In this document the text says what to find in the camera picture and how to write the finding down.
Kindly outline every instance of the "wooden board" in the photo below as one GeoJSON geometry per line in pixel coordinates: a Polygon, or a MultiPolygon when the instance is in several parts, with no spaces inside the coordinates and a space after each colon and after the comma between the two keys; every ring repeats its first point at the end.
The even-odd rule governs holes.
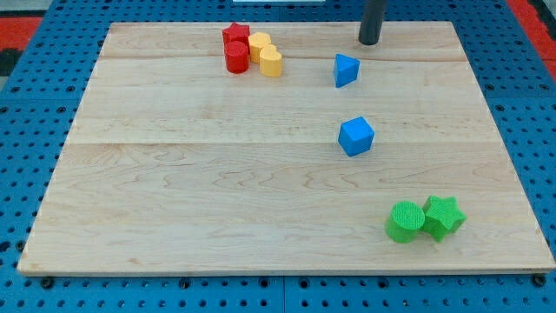
{"type": "Polygon", "coordinates": [[[283,76],[232,75],[224,23],[114,23],[18,265],[29,276],[418,275],[555,267],[450,23],[252,23],[283,76]],[[334,54],[361,60],[334,87],[334,54]],[[340,123],[364,116],[371,152],[340,123]],[[401,200],[456,196],[436,243],[401,200]]]}

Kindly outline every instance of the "blue pegboard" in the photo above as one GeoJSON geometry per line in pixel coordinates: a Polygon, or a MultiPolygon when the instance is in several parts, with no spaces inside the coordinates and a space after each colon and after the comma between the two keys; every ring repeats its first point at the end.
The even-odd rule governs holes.
{"type": "MultiPolygon", "coordinates": [[[[15,270],[111,22],[356,21],[363,1],[55,0],[0,94],[0,311],[552,311],[556,275],[27,278],[15,270]]],[[[556,247],[556,86],[501,0],[390,0],[452,21],[526,196],[556,247]]]]}

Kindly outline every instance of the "black cylinder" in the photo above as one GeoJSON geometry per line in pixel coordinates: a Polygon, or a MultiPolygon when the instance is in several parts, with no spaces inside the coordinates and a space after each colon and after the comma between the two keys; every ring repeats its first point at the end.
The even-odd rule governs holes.
{"type": "Polygon", "coordinates": [[[365,3],[359,28],[360,43],[373,45],[379,42],[386,3],[387,0],[367,0],[365,3]]]}

